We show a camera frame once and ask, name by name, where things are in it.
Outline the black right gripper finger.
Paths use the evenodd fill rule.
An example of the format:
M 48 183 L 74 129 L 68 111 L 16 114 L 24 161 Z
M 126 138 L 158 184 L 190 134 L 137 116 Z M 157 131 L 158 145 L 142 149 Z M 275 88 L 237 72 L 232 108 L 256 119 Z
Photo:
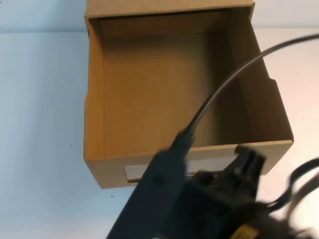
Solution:
M 224 180 L 227 189 L 236 194 L 244 194 L 256 199 L 261 171 L 265 157 L 255 150 L 237 146 L 236 158 L 224 169 Z

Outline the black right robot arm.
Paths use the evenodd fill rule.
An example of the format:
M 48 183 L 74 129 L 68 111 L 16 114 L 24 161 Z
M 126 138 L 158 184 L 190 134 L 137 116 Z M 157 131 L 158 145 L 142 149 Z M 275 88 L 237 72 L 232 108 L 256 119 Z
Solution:
M 299 193 L 293 193 L 293 184 L 318 168 L 318 159 L 295 169 L 284 193 L 267 203 L 256 199 L 265 157 L 243 146 L 236 147 L 235 153 L 235 160 L 217 175 L 199 171 L 187 180 L 161 227 L 162 239 L 302 238 L 288 219 L 277 220 L 271 214 L 287 204 L 295 206 L 318 186 L 310 182 Z

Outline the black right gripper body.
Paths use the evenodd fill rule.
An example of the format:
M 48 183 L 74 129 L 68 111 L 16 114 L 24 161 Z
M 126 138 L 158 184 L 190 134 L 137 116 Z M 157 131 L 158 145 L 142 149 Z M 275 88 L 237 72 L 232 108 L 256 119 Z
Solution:
M 259 175 L 200 172 L 187 181 L 161 239 L 272 239 L 274 219 L 256 201 Z

